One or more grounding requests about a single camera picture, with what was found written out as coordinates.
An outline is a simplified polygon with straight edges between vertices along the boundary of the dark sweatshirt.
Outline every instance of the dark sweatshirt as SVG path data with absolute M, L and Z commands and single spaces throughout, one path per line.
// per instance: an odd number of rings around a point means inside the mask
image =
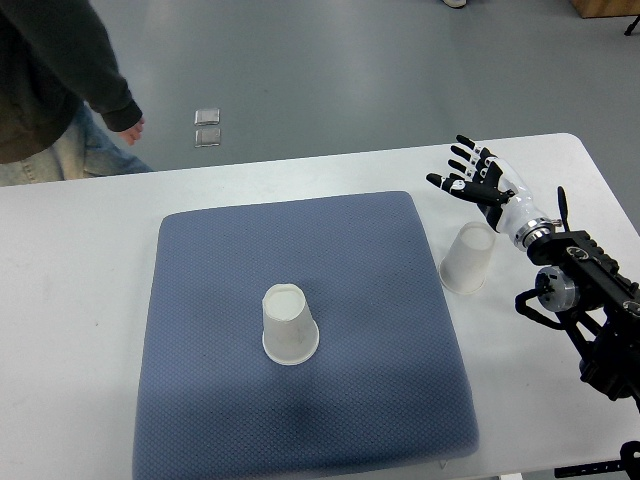
M 88 0 L 0 0 L 0 163 L 50 147 L 83 100 L 115 132 L 142 117 Z

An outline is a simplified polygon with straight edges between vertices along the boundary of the white plastic cup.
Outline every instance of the white plastic cup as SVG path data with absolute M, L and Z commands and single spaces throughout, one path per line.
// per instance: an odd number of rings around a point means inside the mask
M 280 365 L 298 365 L 315 353 L 320 342 L 302 290 L 292 283 L 277 284 L 262 299 L 262 346 Z
M 469 222 L 463 226 L 440 263 L 438 270 L 442 284 L 462 295 L 480 290 L 495 241 L 495 232 L 485 223 Z

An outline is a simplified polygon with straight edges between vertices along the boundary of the screw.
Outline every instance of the screw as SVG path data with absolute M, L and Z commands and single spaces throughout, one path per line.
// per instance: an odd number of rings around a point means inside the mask
M 567 247 L 567 253 L 578 260 L 589 259 L 589 254 L 578 247 Z

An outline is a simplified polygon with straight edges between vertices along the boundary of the robotic arm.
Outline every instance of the robotic arm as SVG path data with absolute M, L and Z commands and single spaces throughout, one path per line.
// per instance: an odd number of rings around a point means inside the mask
M 516 311 L 542 325 L 567 333 L 580 354 L 581 380 L 611 400 L 633 397 L 640 410 L 640 291 L 618 273 L 619 265 L 585 231 L 571 231 L 562 187 L 558 188 L 561 222 L 539 210 L 520 176 L 503 159 L 462 135 L 451 147 L 461 160 L 449 160 L 456 172 L 448 178 L 430 173 L 427 180 L 454 197 L 474 202 L 498 233 L 527 252 L 538 272 L 535 288 L 516 297 Z M 563 225 L 564 232 L 556 232 Z M 557 321 L 530 307 L 537 297 Z M 600 325 L 587 312 L 602 309 Z M 594 336 L 585 339 L 582 324 Z M 640 478 L 640 442 L 625 444 L 623 463 Z

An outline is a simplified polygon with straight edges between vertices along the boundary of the blue foam pad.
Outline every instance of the blue foam pad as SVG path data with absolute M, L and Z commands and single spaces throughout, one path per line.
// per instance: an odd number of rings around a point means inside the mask
M 262 305 L 294 283 L 320 329 L 305 363 L 264 353 Z M 134 479 L 366 468 L 472 453 L 478 431 L 422 224 L 405 192 L 164 219 Z

